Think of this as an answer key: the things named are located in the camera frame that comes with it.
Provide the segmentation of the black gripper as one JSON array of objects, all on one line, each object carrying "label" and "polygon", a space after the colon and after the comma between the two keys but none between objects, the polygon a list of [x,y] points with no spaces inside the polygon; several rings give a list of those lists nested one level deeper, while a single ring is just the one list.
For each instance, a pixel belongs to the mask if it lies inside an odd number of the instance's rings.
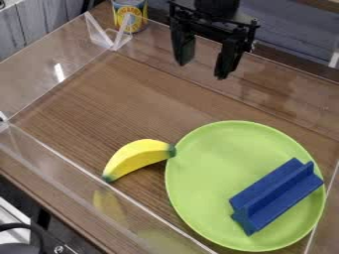
[{"label": "black gripper", "polygon": [[258,19],[240,11],[242,0],[168,0],[174,56],[179,65],[195,56],[199,35],[222,44],[215,77],[226,79],[244,52],[254,49]]}]

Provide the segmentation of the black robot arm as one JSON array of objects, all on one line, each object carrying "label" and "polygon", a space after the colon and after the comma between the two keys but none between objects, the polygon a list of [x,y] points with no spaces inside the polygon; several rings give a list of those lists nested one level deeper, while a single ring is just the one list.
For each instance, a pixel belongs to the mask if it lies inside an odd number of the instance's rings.
[{"label": "black robot arm", "polygon": [[186,65],[195,57],[196,37],[222,44],[215,77],[226,79],[254,50],[258,19],[239,11],[242,0],[168,0],[174,57]]}]

